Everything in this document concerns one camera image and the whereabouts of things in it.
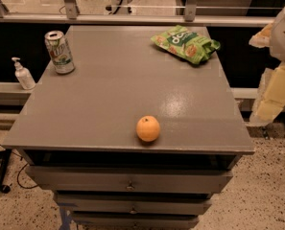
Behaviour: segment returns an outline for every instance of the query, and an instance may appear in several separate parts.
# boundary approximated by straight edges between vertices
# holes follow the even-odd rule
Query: black metal leg
[[[0,192],[2,192],[4,194],[7,194],[10,191],[10,187],[7,185],[3,185],[3,181],[4,181],[4,178],[6,175],[6,171],[7,171],[11,152],[12,151],[10,149],[0,151],[0,159],[1,159],[1,163],[0,163]]]

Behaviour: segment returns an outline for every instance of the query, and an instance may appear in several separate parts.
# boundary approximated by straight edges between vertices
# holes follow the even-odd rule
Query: pump dispenser
[[[15,62],[14,66],[16,68],[15,75],[24,89],[32,89],[36,86],[33,76],[30,74],[29,70],[23,67],[20,62],[19,57],[13,57],[12,61]]]

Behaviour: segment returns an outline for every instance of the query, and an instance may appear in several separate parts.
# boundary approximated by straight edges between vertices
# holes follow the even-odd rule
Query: green chip bag
[[[190,32],[182,26],[176,26],[162,34],[154,35],[151,41],[194,64],[210,59],[211,54],[220,49],[219,42]]]

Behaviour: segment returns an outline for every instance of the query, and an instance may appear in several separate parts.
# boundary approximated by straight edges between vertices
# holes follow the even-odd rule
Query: silver can
[[[45,35],[45,44],[56,72],[67,74],[75,70],[71,50],[61,31],[51,31]]]

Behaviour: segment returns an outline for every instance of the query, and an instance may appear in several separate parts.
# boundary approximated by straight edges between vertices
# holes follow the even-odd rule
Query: speckled floor
[[[0,143],[10,126],[0,127]],[[200,216],[195,230],[285,230],[285,126],[269,125],[269,140],[260,128],[248,129],[255,154],[243,157],[234,167],[234,177],[219,195],[213,196],[214,204]],[[0,193],[0,230],[59,229],[59,208],[52,193],[39,188],[22,189],[17,184],[17,175],[25,164],[12,154],[4,181],[12,189],[6,195]],[[19,182],[25,187],[34,185],[24,172]],[[71,223],[70,229],[94,230],[94,227]]]

